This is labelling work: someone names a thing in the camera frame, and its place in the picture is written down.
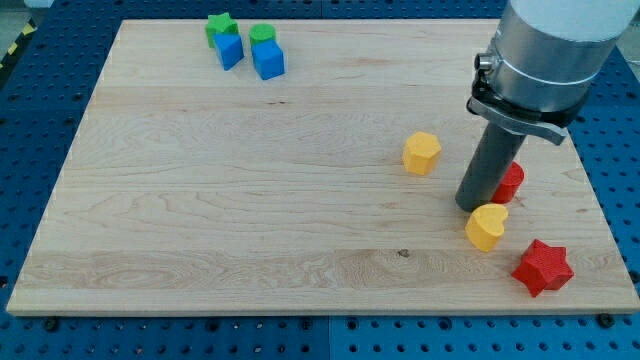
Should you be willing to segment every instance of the silver cylindrical housing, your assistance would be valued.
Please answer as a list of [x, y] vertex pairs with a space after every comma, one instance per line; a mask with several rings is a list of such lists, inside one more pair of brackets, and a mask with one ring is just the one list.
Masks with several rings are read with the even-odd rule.
[[[591, 81], [615, 46], [624, 24], [615, 23], [617, 28], [608, 33], [600, 32], [591, 39], [582, 39], [579, 38], [581, 36], [572, 35], [574, 32], [580, 33], [579, 29], [555, 31], [554, 26], [545, 28], [544, 24], [528, 23], [526, 20], [531, 21], [531, 18], [519, 14], [518, 10], [530, 13], [531, 5], [521, 6], [520, 3], [525, 4], [519, 0], [509, 2], [489, 45], [488, 53], [493, 55], [493, 66], [486, 72], [487, 82], [498, 95], [523, 108], [541, 112], [568, 109], [589, 90]], [[635, 6], [628, 1], [626, 3], [629, 9]], [[544, 11], [545, 8], [540, 4], [540, 8], [533, 10]], [[557, 20], [549, 16], [544, 21], [551, 23]]]

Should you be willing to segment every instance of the blue cube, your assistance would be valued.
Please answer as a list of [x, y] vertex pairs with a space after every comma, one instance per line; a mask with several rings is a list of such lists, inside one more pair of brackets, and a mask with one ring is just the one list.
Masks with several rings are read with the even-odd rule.
[[253, 45], [253, 66], [262, 80], [284, 74], [284, 54], [275, 40], [269, 40]]
[[231, 69], [238, 61], [244, 58], [242, 51], [242, 39], [238, 34], [215, 34], [213, 41], [216, 43], [216, 54], [225, 71]]

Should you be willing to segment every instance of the red star block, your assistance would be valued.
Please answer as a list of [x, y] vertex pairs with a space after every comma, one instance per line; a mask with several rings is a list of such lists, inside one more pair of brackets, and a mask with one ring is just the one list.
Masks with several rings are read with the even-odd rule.
[[566, 258], [566, 248], [551, 247], [535, 239], [522, 254], [520, 265], [511, 276], [524, 283], [533, 297], [542, 290], [559, 290], [573, 277]]

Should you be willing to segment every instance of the green block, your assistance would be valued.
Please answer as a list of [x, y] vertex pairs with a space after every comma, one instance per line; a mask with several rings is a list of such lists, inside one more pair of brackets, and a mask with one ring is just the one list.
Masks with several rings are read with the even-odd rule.
[[209, 22], [204, 27], [204, 32], [207, 34], [207, 41], [209, 47], [214, 48], [213, 35], [215, 34], [237, 34], [238, 23], [229, 16], [229, 13], [222, 13], [220, 15], [209, 15]]
[[251, 27], [251, 30], [249, 30], [249, 40], [251, 41], [251, 46], [275, 39], [276, 28], [274, 28], [271, 24], [256, 24]]

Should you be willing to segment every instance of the wood grain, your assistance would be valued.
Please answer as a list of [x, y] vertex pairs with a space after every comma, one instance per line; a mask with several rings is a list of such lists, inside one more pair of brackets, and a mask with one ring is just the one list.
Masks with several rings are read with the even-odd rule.
[[[466, 240], [453, 197], [486, 121], [464, 105], [495, 21], [272, 23], [287, 74], [265, 82], [248, 48], [224, 72], [203, 21], [123, 22], [12, 314], [640, 308], [570, 140], [527, 139], [504, 238]], [[418, 130], [443, 148], [427, 177], [400, 161]], [[510, 272], [535, 237], [567, 246], [576, 276], [532, 299]]]

